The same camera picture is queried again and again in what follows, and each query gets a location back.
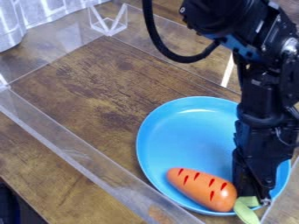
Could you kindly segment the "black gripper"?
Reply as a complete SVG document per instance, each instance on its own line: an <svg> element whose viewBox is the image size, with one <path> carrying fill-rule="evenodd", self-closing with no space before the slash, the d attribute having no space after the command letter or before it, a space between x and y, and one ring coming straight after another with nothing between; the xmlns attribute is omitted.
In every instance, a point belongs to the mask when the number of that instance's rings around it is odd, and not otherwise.
<svg viewBox="0 0 299 224"><path fill-rule="evenodd" d="M299 145L299 114L285 112L260 118L238 110L234 128L232 183L237 196L254 197L260 206L269 206L277 166Z"/></svg>

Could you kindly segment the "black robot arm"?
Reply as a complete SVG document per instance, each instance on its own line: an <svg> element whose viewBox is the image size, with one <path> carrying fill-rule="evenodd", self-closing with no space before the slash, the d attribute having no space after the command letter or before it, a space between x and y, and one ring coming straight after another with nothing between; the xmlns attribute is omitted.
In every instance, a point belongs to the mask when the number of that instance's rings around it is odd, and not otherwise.
<svg viewBox="0 0 299 224"><path fill-rule="evenodd" d="M232 51L240 103L232 152L237 195L266 205L277 166L299 147L299 34L272 0L182 0L186 27Z"/></svg>

